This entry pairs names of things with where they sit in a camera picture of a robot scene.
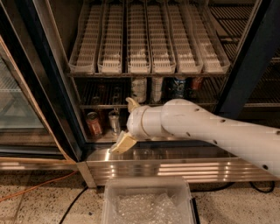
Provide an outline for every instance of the clear plastic container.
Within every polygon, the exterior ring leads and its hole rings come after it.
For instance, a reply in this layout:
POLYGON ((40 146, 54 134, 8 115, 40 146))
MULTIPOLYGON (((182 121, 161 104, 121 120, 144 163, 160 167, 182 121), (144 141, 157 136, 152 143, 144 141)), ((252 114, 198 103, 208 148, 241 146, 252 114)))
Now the clear plastic container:
POLYGON ((150 35, 151 71, 154 74, 174 74, 176 61, 169 33, 169 21, 162 0, 146 2, 150 35))
POLYGON ((113 178, 105 186, 101 224, 193 224, 190 200, 189 186, 182 178, 113 178))
POLYGON ((203 67, 200 49, 193 36, 193 24, 185 1, 167 1, 171 41, 179 74, 200 74, 203 67))
POLYGON ((186 6, 185 13, 191 15, 193 34, 204 63, 203 72, 205 74, 226 74, 230 62, 215 33, 209 17, 209 9, 202 3, 189 4, 186 2, 186 6))
POLYGON ((95 73, 102 30, 102 2, 85 1, 79 17, 78 34, 69 60, 71 73, 95 73))
POLYGON ((122 73, 123 11, 124 4, 121 1, 106 1, 98 57, 98 71, 101 74, 122 73))
POLYGON ((149 74, 151 58, 145 3, 142 0, 128 0, 126 9, 128 72, 149 74))

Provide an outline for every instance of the refrigerator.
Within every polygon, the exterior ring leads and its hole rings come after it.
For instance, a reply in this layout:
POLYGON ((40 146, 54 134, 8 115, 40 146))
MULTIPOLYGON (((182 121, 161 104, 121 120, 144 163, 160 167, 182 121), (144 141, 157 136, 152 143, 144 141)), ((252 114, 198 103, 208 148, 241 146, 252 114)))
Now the refrigerator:
POLYGON ((126 130, 126 97, 152 107, 185 98, 219 116, 280 127, 279 8, 261 0, 2 0, 1 81, 15 86, 1 93, 1 161, 72 167, 89 186, 129 176, 277 179, 201 141, 143 139, 110 154, 117 135, 109 113, 126 130))

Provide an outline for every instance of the terrazzo floor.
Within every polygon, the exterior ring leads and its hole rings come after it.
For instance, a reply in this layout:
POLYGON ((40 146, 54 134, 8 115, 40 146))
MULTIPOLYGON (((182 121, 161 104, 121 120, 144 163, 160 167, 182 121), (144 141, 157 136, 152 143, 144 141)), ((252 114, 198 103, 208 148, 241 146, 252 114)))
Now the terrazzo floor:
MULTIPOLYGON (((0 171, 0 198, 58 178, 70 171, 0 171)), ((201 185, 191 185, 191 189, 201 185)), ((79 173, 41 186, 24 195, 0 202, 0 224, 59 223, 84 183, 79 173)), ((201 224, 280 223, 280 188, 263 194, 248 183, 234 184, 218 192, 193 192, 201 224)), ((103 193, 86 190, 73 205, 63 223, 100 223, 103 193)))

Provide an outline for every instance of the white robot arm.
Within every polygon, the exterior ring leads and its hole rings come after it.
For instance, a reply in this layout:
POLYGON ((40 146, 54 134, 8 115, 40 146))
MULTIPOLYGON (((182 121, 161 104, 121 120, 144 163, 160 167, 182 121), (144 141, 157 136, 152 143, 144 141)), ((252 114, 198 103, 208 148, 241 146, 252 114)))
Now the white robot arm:
POLYGON ((122 133, 111 153, 124 153, 137 139, 181 137, 215 144, 280 178, 280 129, 213 115, 186 100, 164 106, 140 106, 129 102, 129 132, 122 133))

